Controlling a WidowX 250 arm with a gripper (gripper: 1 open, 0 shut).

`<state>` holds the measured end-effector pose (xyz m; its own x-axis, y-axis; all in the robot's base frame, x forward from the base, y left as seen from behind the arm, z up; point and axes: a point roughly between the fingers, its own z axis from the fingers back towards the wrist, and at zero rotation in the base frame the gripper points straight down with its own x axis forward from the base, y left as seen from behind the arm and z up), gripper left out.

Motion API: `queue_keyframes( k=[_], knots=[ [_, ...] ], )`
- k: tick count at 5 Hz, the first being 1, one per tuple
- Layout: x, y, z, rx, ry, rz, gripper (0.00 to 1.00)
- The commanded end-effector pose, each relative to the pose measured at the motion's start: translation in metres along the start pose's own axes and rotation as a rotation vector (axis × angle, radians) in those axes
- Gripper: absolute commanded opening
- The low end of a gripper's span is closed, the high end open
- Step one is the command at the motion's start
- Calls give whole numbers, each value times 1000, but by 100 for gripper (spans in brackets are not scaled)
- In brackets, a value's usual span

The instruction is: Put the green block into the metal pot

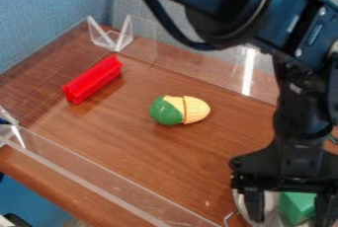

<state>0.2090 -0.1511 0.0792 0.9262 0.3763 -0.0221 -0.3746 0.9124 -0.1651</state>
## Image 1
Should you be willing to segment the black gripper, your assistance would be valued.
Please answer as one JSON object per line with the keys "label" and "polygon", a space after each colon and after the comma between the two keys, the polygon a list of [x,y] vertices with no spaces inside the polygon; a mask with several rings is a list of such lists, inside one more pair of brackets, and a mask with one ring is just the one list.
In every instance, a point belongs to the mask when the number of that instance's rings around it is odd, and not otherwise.
{"label": "black gripper", "polygon": [[266,219],[263,190],[318,192],[315,227],[338,224],[338,155],[324,146],[281,145],[274,140],[259,151],[230,160],[231,188],[245,192],[249,217],[257,223]]}

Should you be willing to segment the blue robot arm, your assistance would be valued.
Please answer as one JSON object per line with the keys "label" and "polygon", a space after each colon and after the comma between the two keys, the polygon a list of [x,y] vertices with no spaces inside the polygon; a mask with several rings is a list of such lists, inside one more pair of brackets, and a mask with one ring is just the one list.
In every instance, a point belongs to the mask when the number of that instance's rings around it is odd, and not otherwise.
{"label": "blue robot arm", "polygon": [[315,227],[338,224],[338,5],[330,0],[144,0],[171,36],[199,50],[250,44],[274,59],[279,98],[270,145],[230,161],[250,219],[269,191],[313,192]]}

